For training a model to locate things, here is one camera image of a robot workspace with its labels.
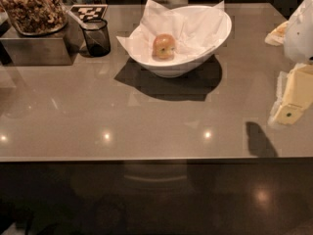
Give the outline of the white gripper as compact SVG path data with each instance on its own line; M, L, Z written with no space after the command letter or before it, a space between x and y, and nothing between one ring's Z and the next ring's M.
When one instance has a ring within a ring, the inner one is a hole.
M268 124L274 128L295 124L313 104L313 0L303 0L289 21L265 37L269 45L284 44L285 56L296 63L290 72L281 71L277 79L277 100Z

